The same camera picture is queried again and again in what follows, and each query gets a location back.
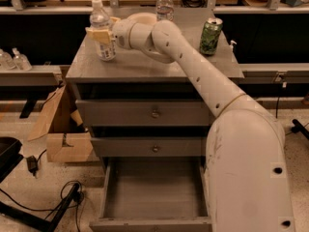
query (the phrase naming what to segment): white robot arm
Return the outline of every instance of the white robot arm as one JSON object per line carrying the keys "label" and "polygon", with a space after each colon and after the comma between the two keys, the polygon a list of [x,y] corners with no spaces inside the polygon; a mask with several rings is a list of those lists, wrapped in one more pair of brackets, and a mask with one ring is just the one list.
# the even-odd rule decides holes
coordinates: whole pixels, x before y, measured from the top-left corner
{"label": "white robot arm", "polygon": [[295,232],[282,126],[195,50],[171,21],[118,21],[118,46],[176,61],[216,117],[207,139],[213,232]]}

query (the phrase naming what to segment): green can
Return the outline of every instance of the green can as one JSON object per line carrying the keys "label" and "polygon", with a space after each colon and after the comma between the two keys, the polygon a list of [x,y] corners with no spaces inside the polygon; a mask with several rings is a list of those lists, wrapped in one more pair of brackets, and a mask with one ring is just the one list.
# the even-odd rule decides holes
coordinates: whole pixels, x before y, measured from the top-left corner
{"label": "green can", "polygon": [[215,53],[222,27],[223,21],[219,18],[209,18],[205,22],[200,41],[202,54],[213,55]]}

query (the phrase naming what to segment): plastic bottle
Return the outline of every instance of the plastic bottle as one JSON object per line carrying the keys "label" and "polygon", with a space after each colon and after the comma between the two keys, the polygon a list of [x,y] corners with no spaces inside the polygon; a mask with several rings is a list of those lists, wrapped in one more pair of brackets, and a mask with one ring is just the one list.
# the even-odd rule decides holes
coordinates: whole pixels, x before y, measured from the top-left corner
{"label": "plastic bottle", "polygon": [[174,3],[173,0],[157,0],[156,1],[156,20],[174,19]]}
{"label": "plastic bottle", "polygon": [[20,54],[17,48],[13,48],[14,58],[13,61],[17,65],[17,67],[22,71],[29,71],[32,69],[28,58],[24,54]]}
{"label": "plastic bottle", "polygon": [[[90,15],[91,26],[95,29],[109,29],[113,26],[113,22],[103,8],[101,0],[92,0],[93,11]],[[103,61],[109,61],[115,58],[116,51],[114,42],[109,44],[95,41],[98,57]]]}
{"label": "plastic bottle", "polygon": [[8,52],[5,52],[3,49],[0,49],[0,67],[3,67],[7,70],[16,67],[12,56]]}

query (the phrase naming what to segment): drawer handle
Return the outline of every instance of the drawer handle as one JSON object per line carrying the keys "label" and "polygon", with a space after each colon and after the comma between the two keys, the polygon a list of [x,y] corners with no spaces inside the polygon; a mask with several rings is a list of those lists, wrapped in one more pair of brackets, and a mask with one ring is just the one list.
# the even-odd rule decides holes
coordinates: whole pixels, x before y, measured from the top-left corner
{"label": "drawer handle", "polygon": [[156,145],[153,146],[153,152],[157,153],[159,151],[159,149],[160,148],[158,146],[156,146]]}
{"label": "drawer handle", "polygon": [[153,112],[152,112],[152,117],[154,118],[154,119],[157,119],[158,117],[160,117],[160,113],[159,113],[159,111],[158,110],[153,110]]}

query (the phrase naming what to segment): floor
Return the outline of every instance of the floor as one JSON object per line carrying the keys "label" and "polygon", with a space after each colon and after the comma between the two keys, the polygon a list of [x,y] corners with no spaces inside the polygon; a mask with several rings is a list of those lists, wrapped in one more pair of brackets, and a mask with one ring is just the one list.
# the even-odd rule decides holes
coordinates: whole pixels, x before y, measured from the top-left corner
{"label": "floor", "polygon": [[[261,101],[273,115],[276,114],[275,101]],[[39,115],[39,106],[27,119],[19,119],[23,106],[22,101],[0,102],[0,136],[12,136],[19,139],[23,146],[21,154],[26,158],[36,158],[45,150],[46,137],[27,141],[29,131]],[[292,202],[295,213],[297,232],[309,230],[309,141],[299,132],[290,133],[292,120],[297,119],[302,125],[309,123],[309,106],[303,105],[300,99],[282,99],[277,110],[278,119],[286,131],[286,162],[290,174]],[[62,187],[68,181],[78,180],[83,185],[85,199],[77,213],[77,224],[80,231],[91,231],[89,221],[99,216],[100,200],[103,191],[104,174],[97,162],[54,163],[47,162],[43,154],[36,177],[28,172],[24,159],[14,171],[1,183],[0,188],[24,206],[34,209],[54,208],[60,201]],[[3,193],[0,199],[7,205],[15,206]],[[75,219],[76,209],[67,210],[56,231],[78,231]],[[29,212],[45,218],[49,212]],[[0,217],[0,231],[33,232],[37,231],[26,225]]]}

